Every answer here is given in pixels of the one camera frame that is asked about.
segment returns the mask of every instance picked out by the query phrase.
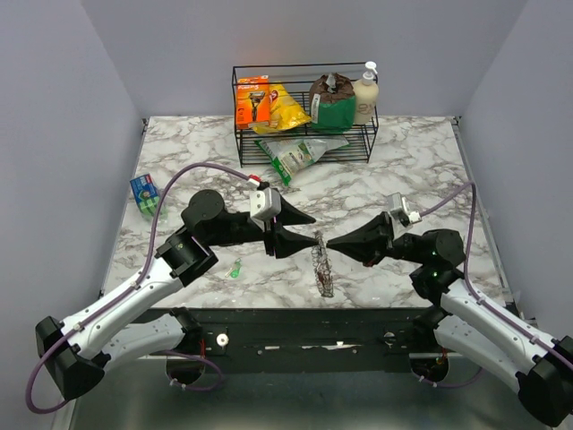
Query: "wire rack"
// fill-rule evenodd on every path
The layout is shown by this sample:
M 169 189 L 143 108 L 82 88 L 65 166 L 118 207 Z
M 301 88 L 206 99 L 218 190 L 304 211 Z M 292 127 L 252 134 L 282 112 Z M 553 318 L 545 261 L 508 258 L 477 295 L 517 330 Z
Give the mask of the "wire rack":
M 238 79 L 249 76 L 267 74 L 269 83 L 282 83 L 288 93 L 306 111 L 310 112 L 309 89 L 314 81 L 323 74 L 337 72 L 345 75 L 351 81 L 360 79 L 365 62 L 355 63 L 322 63 L 322 64 L 272 64 L 272 65 L 236 65 L 233 67 L 233 101 L 236 103 L 236 87 Z M 368 162 L 378 133 L 378 111 L 366 125 L 353 125 L 346 131 L 329 129 L 330 133 L 312 129 L 310 124 L 279 133 L 257 134 L 251 129 L 239 130 L 235 126 L 236 149 L 241 166 L 253 164 L 269 164 L 269 157 L 259 148 L 256 141 L 271 138 L 314 137 L 328 138 L 342 134 L 348 140 L 348 145 L 326 152 L 319 163 L 329 162 Z

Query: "cable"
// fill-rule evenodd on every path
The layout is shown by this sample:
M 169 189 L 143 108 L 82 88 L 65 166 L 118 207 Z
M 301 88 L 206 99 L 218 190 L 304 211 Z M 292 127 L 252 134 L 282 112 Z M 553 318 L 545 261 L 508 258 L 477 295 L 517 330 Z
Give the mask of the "cable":
M 150 269 L 151 261 L 153 258 L 153 251 L 154 251 L 154 247 L 155 247 L 155 235 L 157 233 L 157 226 L 158 226 L 158 219 L 159 219 L 159 213 L 161 210 L 161 205 L 163 204 L 163 201 L 165 200 L 167 193 L 169 192 L 169 190 L 171 189 L 171 186 L 175 183 L 175 181 L 177 181 L 177 179 L 179 179 L 183 174 L 187 173 L 189 170 L 192 170 L 194 168 L 215 168 L 217 170 L 227 172 L 229 175 L 237 176 L 240 179 L 243 179 L 245 181 L 251 180 L 251 178 L 249 178 L 247 175 L 245 175 L 241 172 L 238 172 L 238 171 L 236 171 L 232 168 L 228 168 L 226 166 L 220 166 L 219 164 L 213 164 L 213 163 L 193 163 L 193 164 L 190 164 L 189 166 L 182 168 L 181 170 L 179 170 L 177 173 L 174 174 L 174 176 L 169 180 L 169 182 L 165 186 L 163 193 L 161 193 L 161 195 L 159 197 L 158 207 L 155 210 L 155 215 L 153 216 L 153 221 L 151 222 L 150 246 L 148 248 L 147 256 L 145 257 L 145 263 L 143 264 L 143 268 L 141 269 L 140 276 L 138 276 L 137 279 L 135 280 L 135 282 L 133 283 L 133 285 L 131 285 L 128 289 L 126 289 L 122 294 L 120 294 L 114 300 L 109 302 L 107 305 L 101 307 L 101 309 L 94 312 L 92 315 L 88 316 L 85 320 L 80 322 L 78 324 L 80 327 L 79 330 L 76 330 L 76 328 L 72 328 L 70 331 L 68 331 L 64 336 L 62 336 L 62 338 L 60 338 L 54 345 L 52 345 L 44 353 L 44 355 L 40 358 L 38 363 L 32 369 L 32 372 L 30 374 L 30 378 L 28 379 L 28 382 L 26 383 L 25 399 L 26 399 L 26 406 L 28 407 L 28 409 L 30 411 L 34 412 L 35 414 L 50 414 L 52 412 L 56 412 L 57 410 L 63 408 L 68 403 L 68 400 L 64 400 L 52 408 L 38 408 L 34 404 L 34 401 L 32 400 L 32 389 L 34 388 L 34 382 L 36 381 L 36 378 L 38 377 L 38 373 L 39 373 L 40 369 L 48 361 L 48 359 L 54 355 L 54 352 L 58 348 L 60 348 L 66 341 L 68 341 L 75 333 L 82 330 L 82 328 L 85 327 L 87 324 L 91 323 L 93 320 L 98 318 L 100 315 L 107 312 L 109 309 L 111 309 L 112 307 L 117 305 L 119 302 L 124 300 L 126 297 L 128 297 L 133 291 L 135 291 L 135 287 L 137 285 L 139 285 L 139 283 L 142 280 L 145 279 L 145 277 L 147 276 L 147 272 Z
M 209 366 L 211 369 L 213 369 L 218 374 L 217 381 L 215 383 L 213 383 L 212 385 L 209 385 L 208 387 L 193 387 L 192 385 L 180 383 L 175 378 L 172 378 L 170 374 L 168 374 L 167 378 L 169 379 L 169 385 L 175 385 L 175 386 L 180 387 L 182 390 L 185 390 L 185 391 L 211 391 L 211 390 L 215 390 L 217 387 L 219 387 L 219 385 L 221 383 L 223 383 L 223 381 L 225 380 L 225 376 L 223 375 L 223 372 L 221 371 L 219 366 L 216 365 L 215 363 L 213 363 L 212 361 L 208 360 L 207 358 L 203 358 L 203 357 L 199 357 L 199 356 L 189 356 L 187 354 L 182 354 L 181 352 L 176 352 L 176 351 L 163 351 L 163 352 L 161 352 L 161 354 L 166 354 L 168 356 L 187 358 L 188 360 L 192 360 L 192 361 L 198 361 L 200 363 L 203 363 L 206 366 Z
M 466 260 L 464 261 L 464 282 L 466 283 L 466 287 L 467 287 L 467 290 L 469 291 L 469 293 L 475 299 L 479 300 L 481 297 L 480 297 L 479 293 L 475 290 L 472 283 L 470 282 L 469 273 L 468 273 L 469 272 L 469 255 L 470 255 L 470 250 L 471 250 L 471 246 L 472 246 L 472 236 L 474 234 L 475 213 L 476 213 L 476 209 L 477 209 L 477 190 L 475 187 L 475 183 L 472 181 L 469 181 L 469 182 L 466 182 L 465 184 L 459 186 L 452 194 L 450 194 L 448 197 L 446 197 L 443 201 L 439 202 L 438 204 L 436 204 L 435 206 L 431 207 L 430 209 L 428 209 L 426 211 L 420 212 L 420 216 L 424 217 L 424 216 L 429 215 L 432 212 L 438 210 L 439 208 L 444 206 L 446 203 L 452 201 L 457 195 L 459 195 L 461 192 L 463 192 L 464 190 L 466 190 L 469 187 L 472 188 L 472 210 L 470 213 L 469 229 L 467 232 Z M 551 347 L 551 345 L 548 345 L 546 342 L 544 342 L 543 340 L 540 340 L 533 333 L 531 333 L 527 329 L 524 329 L 523 327 L 521 327 L 519 324 L 517 324 L 516 322 L 511 320 L 511 318 L 507 317 L 503 312 L 496 309 L 493 305 L 491 305 L 487 301 L 481 302 L 481 305 L 483 305 L 483 307 L 485 307 L 488 311 L 490 311 L 492 314 L 497 316 L 499 319 L 501 319 L 507 325 L 509 325 L 513 329 L 519 331 L 524 336 L 526 336 L 531 342 L 533 342 L 534 344 L 545 349 L 548 353 L 550 353 L 552 356 L 554 356 L 559 361 L 561 361 L 561 363 L 563 363 L 563 365 L 565 365 L 571 372 L 573 372 L 573 363 L 571 363 L 562 354 L 560 354 L 555 349 L 553 349 Z
M 430 381 L 429 379 L 426 379 L 424 376 L 421 376 L 419 374 L 415 374 L 414 372 L 412 372 L 412 374 L 418 380 L 419 383 L 430 384 L 433 386 L 433 388 L 456 389 L 456 388 L 467 387 L 467 385 L 470 385 L 470 384 L 476 382 L 478 379 L 480 379 L 483 375 L 483 368 L 480 367 L 480 370 L 478 370 L 474 376 L 472 376 L 467 381 L 464 381 L 462 383 L 435 383 L 433 381 Z

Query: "table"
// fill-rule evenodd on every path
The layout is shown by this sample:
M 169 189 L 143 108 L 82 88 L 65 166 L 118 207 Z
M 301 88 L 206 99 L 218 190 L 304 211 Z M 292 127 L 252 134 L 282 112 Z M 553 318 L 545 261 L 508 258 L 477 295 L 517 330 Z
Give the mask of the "table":
M 137 175 L 150 173 L 159 187 L 180 168 L 198 161 L 239 168 L 233 119 L 227 116 L 153 117 L 141 149 Z M 466 170 L 449 119 L 443 117 L 381 117 L 371 161 L 317 164 L 301 171 L 289 187 L 270 166 L 240 169 L 275 185 L 296 208 L 317 219 L 292 227 L 307 236 L 320 230 L 325 239 L 362 226 L 384 210 L 385 196 L 402 193 L 412 209 L 426 209 L 467 180 Z M 249 185 L 212 169 L 195 169 L 183 176 L 166 198 L 167 220 L 159 226 L 163 240 L 182 225 L 180 212 L 194 193 L 219 191 L 230 211 L 248 211 Z M 470 196 L 464 195 L 424 218 L 412 232 L 453 228 L 466 236 Z M 141 267 L 147 251 L 150 222 L 129 196 L 104 292 L 111 291 Z M 504 291 L 495 269 L 481 221 L 475 225 L 470 259 L 471 280 L 490 297 L 502 301 Z M 158 302 L 172 307 L 400 307 L 428 306 L 412 289 L 409 262 L 383 261 L 366 269 L 329 250 L 334 297 L 321 297 L 315 283 L 311 250 L 275 260 L 262 243 L 215 247 L 219 263 L 187 288 Z M 225 274 L 237 259 L 236 279 Z

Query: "soap dispenser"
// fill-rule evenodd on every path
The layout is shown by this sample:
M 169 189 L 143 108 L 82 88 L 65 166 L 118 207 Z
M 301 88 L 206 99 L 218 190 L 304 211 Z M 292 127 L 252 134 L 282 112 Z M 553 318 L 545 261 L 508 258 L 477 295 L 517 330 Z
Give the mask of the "soap dispenser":
M 354 83 L 356 108 L 355 108 L 355 124 L 364 125 L 372 115 L 374 115 L 374 108 L 376 107 L 376 99 L 378 98 L 378 84 L 374 81 L 376 72 L 376 63 L 369 61 L 365 64 L 366 72 Z

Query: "white marble surface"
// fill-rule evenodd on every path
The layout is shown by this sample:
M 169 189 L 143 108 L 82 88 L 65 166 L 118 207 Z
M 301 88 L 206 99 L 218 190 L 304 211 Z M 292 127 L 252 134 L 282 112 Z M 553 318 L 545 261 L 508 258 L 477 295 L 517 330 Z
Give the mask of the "white marble surface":
M 180 168 L 211 161 L 239 168 L 233 120 L 224 116 L 151 118 L 137 174 L 151 173 L 159 187 Z M 326 240 L 362 226 L 384 210 L 385 195 L 401 192 L 413 209 L 426 209 L 466 181 L 454 134 L 446 118 L 381 117 L 379 135 L 369 164 L 318 164 L 301 171 L 284 187 L 271 167 L 241 169 L 277 186 L 298 209 L 313 215 L 316 224 L 290 228 L 307 236 L 320 229 Z M 216 170 L 196 169 L 167 197 L 167 220 L 159 227 L 163 240 L 182 225 L 179 213 L 191 196 L 214 188 L 231 211 L 248 211 L 248 185 Z M 454 228 L 466 237 L 469 195 L 428 216 L 412 232 Z M 123 225 L 107 277 L 108 292 L 138 269 L 144 260 L 150 223 L 141 217 L 131 191 Z M 412 289 L 409 262 L 383 261 L 371 269 L 329 250 L 335 294 L 321 297 L 315 284 L 311 250 L 275 260 L 263 244 L 214 248 L 219 263 L 206 276 L 157 304 L 161 307 L 385 307 L 427 306 Z M 238 278 L 225 278 L 241 257 Z M 475 226 L 470 260 L 475 285 L 501 300 L 502 291 L 481 222 Z

